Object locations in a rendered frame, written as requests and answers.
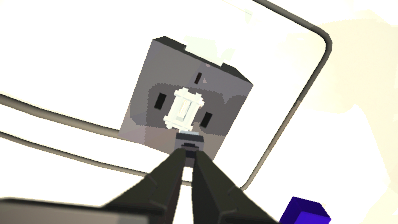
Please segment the small dark blue cube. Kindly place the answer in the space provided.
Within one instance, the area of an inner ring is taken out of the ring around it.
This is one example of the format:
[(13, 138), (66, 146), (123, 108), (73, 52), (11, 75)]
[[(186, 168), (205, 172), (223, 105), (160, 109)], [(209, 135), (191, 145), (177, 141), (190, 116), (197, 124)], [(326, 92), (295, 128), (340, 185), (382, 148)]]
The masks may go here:
[(282, 224), (329, 224), (331, 220), (321, 203), (292, 196), (279, 222)]

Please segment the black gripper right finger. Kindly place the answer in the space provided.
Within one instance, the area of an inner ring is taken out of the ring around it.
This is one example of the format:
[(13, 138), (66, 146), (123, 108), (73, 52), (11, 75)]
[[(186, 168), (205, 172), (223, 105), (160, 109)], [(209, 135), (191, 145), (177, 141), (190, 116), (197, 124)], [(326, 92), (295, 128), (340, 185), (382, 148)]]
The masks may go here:
[(247, 196), (204, 152), (192, 168), (193, 224), (282, 224)]

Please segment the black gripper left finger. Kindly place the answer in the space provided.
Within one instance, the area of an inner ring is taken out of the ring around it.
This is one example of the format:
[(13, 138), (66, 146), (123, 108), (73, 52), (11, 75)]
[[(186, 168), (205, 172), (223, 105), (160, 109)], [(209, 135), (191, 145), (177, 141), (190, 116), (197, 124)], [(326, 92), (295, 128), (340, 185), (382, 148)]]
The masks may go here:
[(0, 224), (173, 224), (186, 150), (177, 148), (136, 184), (97, 206), (1, 197)]

